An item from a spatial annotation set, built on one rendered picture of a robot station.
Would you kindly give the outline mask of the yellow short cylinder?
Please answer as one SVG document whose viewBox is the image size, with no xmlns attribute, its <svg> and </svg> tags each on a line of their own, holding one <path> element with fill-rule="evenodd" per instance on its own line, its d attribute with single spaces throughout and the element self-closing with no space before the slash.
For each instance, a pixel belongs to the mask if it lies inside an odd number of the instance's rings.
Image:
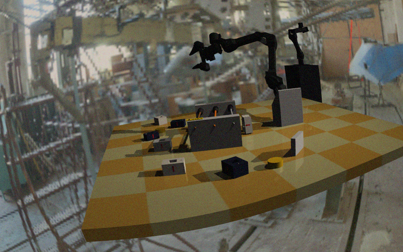
<svg viewBox="0 0 403 252">
<path fill-rule="evenodd" d="M 165 127 L 159 127 L 159 128 L 156 128 L 155 131 L 158 131 L 160 134 L 160 133 L 166 132 L 166 129 L 165 129 Z"/>
<path fill-rule="evenodd" d="M 283 158 L 281 157 L 272 157 L 268 159 L 268 168 L 276 169 L 281 168 L 283 166 Z"/>
</svg>

